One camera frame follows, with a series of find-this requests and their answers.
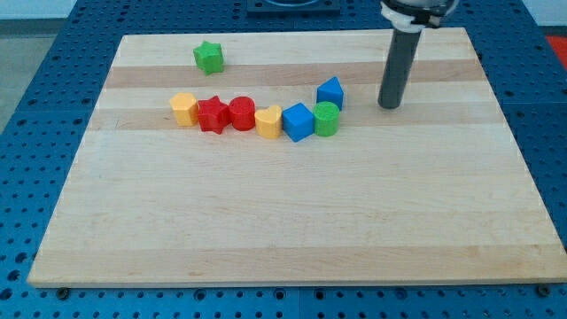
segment cylinder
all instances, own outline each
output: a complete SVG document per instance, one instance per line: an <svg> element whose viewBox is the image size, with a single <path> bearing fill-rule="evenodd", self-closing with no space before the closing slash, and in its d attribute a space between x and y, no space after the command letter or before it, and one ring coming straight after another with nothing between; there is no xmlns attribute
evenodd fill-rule
<svg viewBox="0 0 567 319"><path fill-rule="evenodd" d="M400 106L414 61L421 32L407 33L393 30L392 43L382 78L378 104L385 109Z"/></svg>

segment wooden board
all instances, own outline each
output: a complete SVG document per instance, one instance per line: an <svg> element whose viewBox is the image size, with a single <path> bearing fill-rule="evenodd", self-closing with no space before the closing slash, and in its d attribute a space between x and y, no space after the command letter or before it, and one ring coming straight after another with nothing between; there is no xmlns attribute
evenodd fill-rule
<svg viewBox="0 0 567 319"><path fill-rule="evenodd" d="M567 256L461 28L427 30L377 107L391 31L129 35L28 281L38 287L564 281ZM191 49L222 43L204 76ZM178 128L175 93L258 107L337 75L333 137Z"/></svg>

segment yellow block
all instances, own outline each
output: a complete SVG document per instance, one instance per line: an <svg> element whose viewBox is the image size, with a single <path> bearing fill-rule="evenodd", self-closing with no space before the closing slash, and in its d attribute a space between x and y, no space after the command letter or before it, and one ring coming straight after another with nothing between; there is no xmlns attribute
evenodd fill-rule
<svg viewBox="0 0 567 319"><path fill-rule="evenodd" d="M177 93L169 100L179 126L193 126L198 123L198 103L190 93Z"/></svg>
<svg viewBox="0 0 567 319"><path fill-rule="evenodd" d="M282 107L272 105L265 110L258 110L254 114L256 131L266 138L278 138L282 134Z"/></svg>

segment green star block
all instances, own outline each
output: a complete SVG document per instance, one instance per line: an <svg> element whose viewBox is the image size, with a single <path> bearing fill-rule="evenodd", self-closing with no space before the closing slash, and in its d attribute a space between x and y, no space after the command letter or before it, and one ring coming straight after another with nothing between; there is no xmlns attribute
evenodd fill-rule
<svg viewBox="0 0 567 319"><path fill-rule="evenodd" d="M224 59L220 43L209 43L203 41L201 45L193 49L197 67L205 72L206 75L224 71Z"/></svg>
<svg viewBox="0 0 567 319"><path fill-rule="evenodd" d="M313 109L315 133L318 136L332 136L338 131L338 106L332 102L319 102Z"/></svg>

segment wood grain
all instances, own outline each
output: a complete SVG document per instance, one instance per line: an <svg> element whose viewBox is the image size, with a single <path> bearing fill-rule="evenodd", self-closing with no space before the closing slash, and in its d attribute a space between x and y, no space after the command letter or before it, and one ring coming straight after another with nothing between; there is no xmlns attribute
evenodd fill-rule
<svg viewBox="0 0 567 319"><path fill-rule="evenodd" d="M124 37L28 282L567 279L567 255L464 30L425 32L394 111L376 102L390 36ZM190 48L205 39L223 44L225 73L195 69ZM311 108L316 86L337 74L346 94L339 132L297 144L180 128L167 104L190 91Z"/></svg>

